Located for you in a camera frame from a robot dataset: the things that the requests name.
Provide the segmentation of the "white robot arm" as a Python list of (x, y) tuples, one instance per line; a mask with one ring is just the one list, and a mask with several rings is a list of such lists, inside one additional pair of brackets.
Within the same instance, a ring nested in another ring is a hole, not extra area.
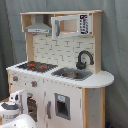
[(11, 93), (7, 102), (0, 103), (0, 118), (0, 128), (37, 128), (33, 118), (28, 115), (25, 90)]

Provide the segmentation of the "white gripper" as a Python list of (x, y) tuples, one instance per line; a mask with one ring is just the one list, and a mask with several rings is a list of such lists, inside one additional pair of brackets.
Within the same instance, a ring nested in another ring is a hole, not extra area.
[(15, 114), (27, 114), (27, 92), (25, 90), (18, 90), (10, 94), (9, 106), (11, 107), (10, 113)]

